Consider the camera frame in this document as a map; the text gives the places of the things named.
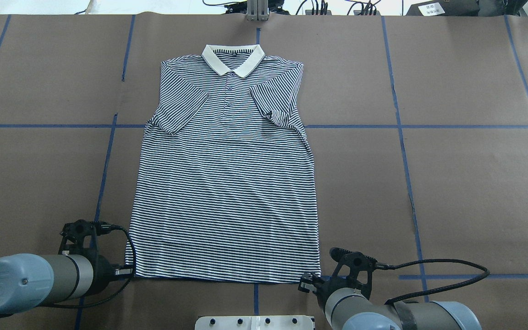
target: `white collar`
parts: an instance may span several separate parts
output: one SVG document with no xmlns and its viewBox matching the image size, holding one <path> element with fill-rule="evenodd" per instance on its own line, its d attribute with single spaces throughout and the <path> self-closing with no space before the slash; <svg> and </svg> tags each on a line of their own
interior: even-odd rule
<svg viewBox="0 0 528 330">
<path fill-rule="evenodd" d="M 236 69 L 229 69 L 228 66 L 221 62 L 213 52 L 214 50 L 251 50 L 252 53 L 242 65 Z M 264 51 L 259 44 L 253 44 L 251 46 L 213 46 L 208 44 L 205 46 L 205 50 L 203 50 L 201 56 L 203 56 L 205 62 L 207 62 L 211 69 L 217 72 L 218 75 L 223 76 L 224 74 L 233 71 L 240 77 L 245 78 L 256 69 L 258 64 L 260 64 L 264 58 Z"/>
</svg>

